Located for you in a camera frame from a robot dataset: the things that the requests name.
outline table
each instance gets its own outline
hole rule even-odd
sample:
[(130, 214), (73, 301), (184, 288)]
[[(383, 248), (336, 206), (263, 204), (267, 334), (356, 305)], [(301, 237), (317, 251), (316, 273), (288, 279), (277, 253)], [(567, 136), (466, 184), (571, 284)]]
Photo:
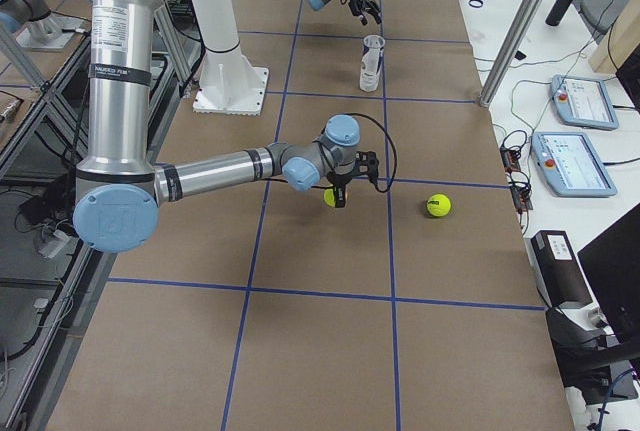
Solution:
[[(479, 9), (468, 6), (467, 0), (460, 0), (460, 5), (469, 31), (474, 55), (477, 58), (493, 59), (502, 44), (508, 27), (515, 16), (521, 0), (483, 0), (484, 6)], [(503, 126), (507, 131), (530, 129), (510, 112), (511, 94), (516, 83), (522, 79), (540, 82), (550, 82), (556, 74), (564, 75), (571, 68), (571, 75), (584, 77), (610, 78), (610, 75), (597, 75), (589, 67), (588, 56), (596, 48), (591, 43), (584, 48), (583, 55), (577, 61), (577, 55), (570, 56), (558, 63), (545, 63), (533, 66), (521, 66), (522, 63), (535, 63), (547, 60), (557, 60), (582, 49), (590, 41), (590, 33), (583, 24), (576, 9), (571, 7), (567, 15), (557, 27), (550, 27), (544, 20), (555, 0), (543, 0), (538, 13), (520, 46), (520, 51), (527, 58), (518, 63), (514, 62), (507, 73), (493, 103), (490, 106), (493, 122)], [(484, 80), (491, 67), (490, 62), (476, 61), (480, 78)], [(606, 82), (612, 103), (622, 106), (633, 106), (626, 92), (616, 80)], [(514, 109), (517, 114), (530, 124), (536, 123), (549, 100), (550, 87), (537, 84), (521, 84), (513, 93)], [(617, 109), (620, 128), (608, 132), (600, 130), (585, 131), (592, 141), (596, 151), (603, 161), (620, 161), (640, 156), (638, 138), (640, 138), (640, 115), (634, 110)], [(547, 106), (544, 115), (536, 128), (540, 131), (576, 131), (577, 128), (563, 125), (555, 116), (552, 105)], [(496, 130), (498, 142), (503, 135)], [(533, 189), (533, 211), (529, 213), (529, 225), (525, 238), (530, 238), (541, 229), (565, 230), (574, 251), (582, 249), (593, 238), (604, 231), (609, 225), (624, 215), (640, 202), (640, 189), (637, 186), (640, 164), (633, 163), (625, 166), (608, 168), (618, 194), (607, 199), (596, 198), (559, 198), (546, 186), (540, 173), (535, 169), (533, 158), (524, 166), (529, 171)], [(566, 313), (576, 322), (587, 329), (593, 329), (587, 319), (589, 309), (596, 307), (594, 303), (582, 310), (567, 310)], [(578, 409), (573, 395), (570, 400), (572, 406)], [(595, 413), (597, 406), (590, 409)], [(635, 428), (640, 426), (640, 402), (638, 400), (625, 403), (611, 403), (607, 406), (611, 415), (605, 420), (603, 429), (618, 429), (621, 427)]]
[[(118, 256), (47, 429), (571, 429), (458, 0), (379, 1), (377, 30), (335, 1), (234, 0), (244, 53), (271, 70), (262, 115), (186, 100), (159, 160), (306, 143), (362, 112), (398, 145), (391, 193), (358, 181), (335, 210), (254, 183), (163, 207)], [(362, 135), (388, 176), (381, 135)], [(445, 219), (424, 214), (436, 192)]]

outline black cylinder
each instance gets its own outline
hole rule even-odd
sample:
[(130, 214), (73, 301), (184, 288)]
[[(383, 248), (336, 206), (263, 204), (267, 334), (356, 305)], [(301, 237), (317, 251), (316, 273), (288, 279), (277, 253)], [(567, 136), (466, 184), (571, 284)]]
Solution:
[(557, 26), (560, 24), (560, 21), (562, 21), (562, 18), (572, 2), (573, 0), (556, 0), (553, 8), (549, 11), (549, 15), (547, 16), (545, 23), (549, 26)]

